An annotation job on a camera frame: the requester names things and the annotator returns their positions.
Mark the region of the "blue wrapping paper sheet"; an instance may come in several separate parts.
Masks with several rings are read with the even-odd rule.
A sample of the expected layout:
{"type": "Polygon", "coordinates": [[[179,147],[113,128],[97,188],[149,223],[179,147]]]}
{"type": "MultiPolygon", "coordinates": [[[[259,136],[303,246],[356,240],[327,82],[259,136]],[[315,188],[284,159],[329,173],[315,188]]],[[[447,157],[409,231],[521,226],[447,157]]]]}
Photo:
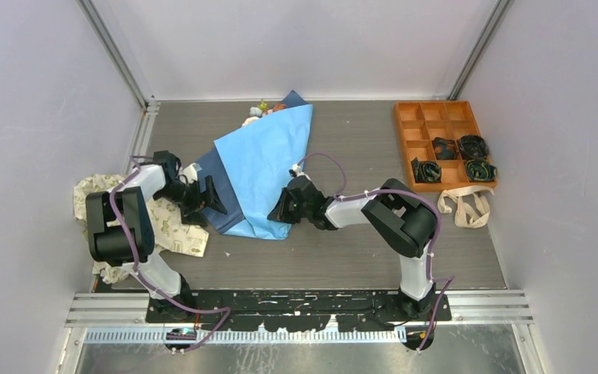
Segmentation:
{"type": "Polygon", "coordinates": [[[222,235],[284,240],[290,225],[269,220],[289,170],[308,148],[313,106],[292,90],[285,109],[222,136],[196,162],[199,179],[210,176],[225,213],[203,213],[222,235]]]}

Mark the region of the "orange rose stem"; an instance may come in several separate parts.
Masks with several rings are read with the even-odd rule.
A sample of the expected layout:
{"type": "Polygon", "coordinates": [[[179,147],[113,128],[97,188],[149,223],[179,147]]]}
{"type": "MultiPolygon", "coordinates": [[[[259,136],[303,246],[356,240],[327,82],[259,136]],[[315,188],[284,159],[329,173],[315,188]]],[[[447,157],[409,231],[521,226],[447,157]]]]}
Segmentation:
{"type": "Polygon", "coordinates": [[[282,111],[282,110],[284,110],[286,107],[287,107],[287,106],[286,106],[285,104],[283,104],[283,103],[278,103],[278,104],[276,104],[276,105],[275,105],[273,108],[269,109],[269,110],[267,111],[267,114],[269,115],[269,114],[272,114],[272,113],[275,113],[275,112],[278,112],[278,111],[282,111]]]}

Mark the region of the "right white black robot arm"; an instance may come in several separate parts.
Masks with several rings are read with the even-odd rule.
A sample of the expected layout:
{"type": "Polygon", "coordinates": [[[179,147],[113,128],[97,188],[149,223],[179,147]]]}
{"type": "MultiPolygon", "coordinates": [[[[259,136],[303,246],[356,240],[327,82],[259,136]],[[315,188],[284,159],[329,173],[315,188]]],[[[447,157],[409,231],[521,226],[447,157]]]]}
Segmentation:
{"type": "Polygon", "coordinates": [[[323,231],[370,224],[399,256],[397,307],[413,320],[430,312],[435,294],[432,247],[441,221],[427,200],[399,180],[390,178],[355,196],[328,197],[308,177],[297,176],[282,188],[268,219],[285,224],[305,219],[323,231]]]}

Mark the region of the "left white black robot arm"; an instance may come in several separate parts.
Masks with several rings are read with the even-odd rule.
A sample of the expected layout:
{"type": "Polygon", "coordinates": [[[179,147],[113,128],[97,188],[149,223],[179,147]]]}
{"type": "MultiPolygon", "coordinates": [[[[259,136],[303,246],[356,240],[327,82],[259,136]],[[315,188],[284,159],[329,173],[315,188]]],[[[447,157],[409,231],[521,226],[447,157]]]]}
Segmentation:
{"type": "Polygon", "coordinates": [[[86,228],[90,255],[97,262],[124,270],[148,292],[152,306],[178,322],[198,313],[186,279],[154,251],[153,224],[147,210],[150,199],[166,199],[180,210],[181,222],[205,227],[203,210],[227,209],[213,178],[198,176],[197,164],[181,173],[181,160],[168,150],[152,157],[135,157],[131,173],[111,191],[86,197],[86,228]]]}

